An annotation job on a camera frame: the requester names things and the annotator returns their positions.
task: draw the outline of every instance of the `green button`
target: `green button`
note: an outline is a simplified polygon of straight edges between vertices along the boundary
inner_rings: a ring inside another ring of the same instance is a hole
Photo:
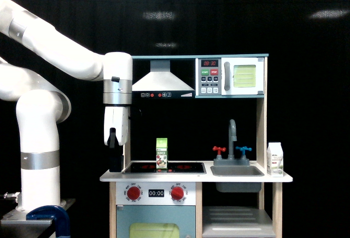
[[[208,76],[209,70],[208,69],[202,69],[202,76]]]

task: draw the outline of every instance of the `white countertop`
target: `white countertop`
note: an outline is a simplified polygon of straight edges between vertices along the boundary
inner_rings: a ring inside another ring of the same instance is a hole
[[[257,167],[264,176],[214,176],[212,170],[213,161],[196,161],[205,165],[205,174],[195,173],[122,173],[106,171],[101,177],[101,182],[292,182],[293,178],[287,173],[283,177],[271,177],[266,169],[261,167],[256,161],[250,161],[251,166]]]

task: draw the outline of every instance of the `gray faucet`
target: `gray faucet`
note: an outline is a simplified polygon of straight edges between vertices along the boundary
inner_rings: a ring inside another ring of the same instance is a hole
[[[230,125],[229,125],[229,156],[227,159],[222,159],[221,155],[218,155],[217,158],[214,159],[214,165],[216,165],[216,166],[230,166],[230,165],[249,166],[249,160],[246,159],[245,155],[244,155],[244,157],[242,156],[240,159],[235,159],[234,141],[237,141],[236,122],[233,119],[231,119]]]
[[[227,158],[228,160],[233,160],[235,158],[234,141],[237,141],[236,122],[233,119],[231,119],[229,125],[229,156]]]

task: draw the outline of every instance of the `microwave display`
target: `microwave display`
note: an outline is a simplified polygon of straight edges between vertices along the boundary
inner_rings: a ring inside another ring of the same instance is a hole
[[[202,60],[202,67],[219,67],[219,60],[210,59],[210,60]]]

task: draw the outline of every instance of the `black stovetop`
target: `black stovetop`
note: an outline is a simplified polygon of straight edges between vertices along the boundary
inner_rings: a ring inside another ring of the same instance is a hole
[[[201,162],[168,162],[168,169],[157,169],[156,162],[133,162],[124,173],[204,173]]]

